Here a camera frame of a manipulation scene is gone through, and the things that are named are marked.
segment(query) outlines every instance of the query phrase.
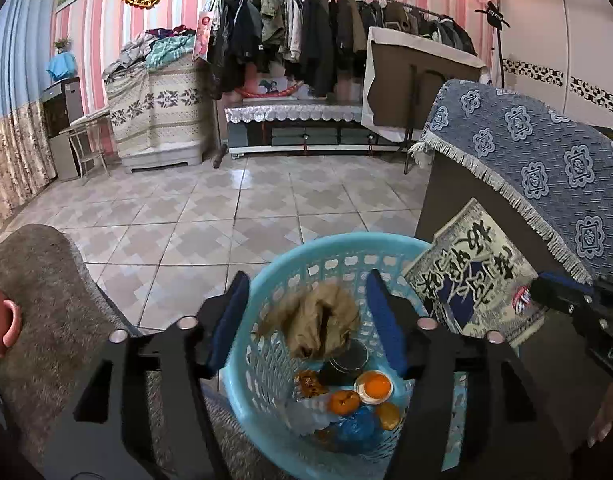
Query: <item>newspaper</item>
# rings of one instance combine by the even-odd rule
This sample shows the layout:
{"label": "newspaper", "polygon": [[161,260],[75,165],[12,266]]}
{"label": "newspaper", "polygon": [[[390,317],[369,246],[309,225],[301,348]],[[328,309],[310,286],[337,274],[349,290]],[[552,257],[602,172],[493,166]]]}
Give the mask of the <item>newspaper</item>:
{"label": "newspaper", "polygon": [[427,312],[450,331],[483,337],[498,330],[515,347],[544,323],[527,285],[537,276],[472,198],[404,272]]}

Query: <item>orange handle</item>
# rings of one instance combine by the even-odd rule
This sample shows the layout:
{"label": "orange handle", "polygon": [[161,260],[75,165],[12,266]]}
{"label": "orange handle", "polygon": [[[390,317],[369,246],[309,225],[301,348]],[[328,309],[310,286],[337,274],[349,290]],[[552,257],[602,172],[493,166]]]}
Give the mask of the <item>orange handle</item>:
{"label": "orange handle", "polygon": [[11,310],[11,312],[13,312],[13,322],[11,323],[11,327],[2,338],[4,346],[10,348],[18,340],[20,332],[22,331],[22,313],[20,311],[20,307],[13,303],[13,301],[4,300],[4,304]]}

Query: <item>pink striped wall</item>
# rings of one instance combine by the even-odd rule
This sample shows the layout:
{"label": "pink striped wall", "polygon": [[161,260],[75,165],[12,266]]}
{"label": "pink striped wall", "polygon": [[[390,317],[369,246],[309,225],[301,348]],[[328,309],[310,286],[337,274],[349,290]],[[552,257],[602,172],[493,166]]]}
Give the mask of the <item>pink striped wall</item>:
{"label": "pink striped wall", "polygon": [[[180,24],[195,28],[206,0],[161,0],[153,9],[138,9],[121,0],[77,0],[54,16],[53,36],[72,40],[78,64],[84,113],[106,105],[102,71],[120,48],[139,32]],[[490,65],[493,34],[476,0],[403,0],[453,16],[471,35],[475,50]]]}

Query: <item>blue curtain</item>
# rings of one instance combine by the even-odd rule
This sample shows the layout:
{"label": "blue curtain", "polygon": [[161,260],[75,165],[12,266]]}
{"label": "blue curtain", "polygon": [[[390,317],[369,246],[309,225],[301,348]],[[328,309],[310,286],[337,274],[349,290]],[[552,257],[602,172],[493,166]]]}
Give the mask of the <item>blue curtain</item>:
{"label": "blue curtain", "polygon": [[0,10],[0,228],[56,176],[40,94],[51,85],[53,0],[7,0]]}

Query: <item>laundry basket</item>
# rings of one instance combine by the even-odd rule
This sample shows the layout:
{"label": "laundry basket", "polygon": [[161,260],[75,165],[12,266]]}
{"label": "laundry basket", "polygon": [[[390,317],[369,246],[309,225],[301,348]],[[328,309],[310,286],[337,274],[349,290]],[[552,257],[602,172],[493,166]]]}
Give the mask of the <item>laundry basket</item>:
{"label": "laundry basket", "polygon": [[[337,282],[353,293],[362,322],[357,337],[371,353],[373,364],[389,372],[394,381],[394,397],[404,397],[408,405],[414,381],[401,381],[384,357],[365,301],[365,280],[378,269],[392,294],[411,301],[424,314],[420,300],[401,277],[408,263],[429,244],[415,238],[383,233],[349,233],[320,238],[277,258],[251,283],[250,299],[235,337],[226,368],[224,385],[235,416],[253,443],[279,467],[301,480],[381,479],[397,444],[399,428],[385,431],[380,444],[370,453],[352,456],[324,450],[287,427],[279,410],[293,377],[304,365],[289,356],[284,338],[254,334],[260,317],[289,291]],[[443,468],[458,463],[461,428],[464,423],[464,374],[456,374],[454,412]]]}

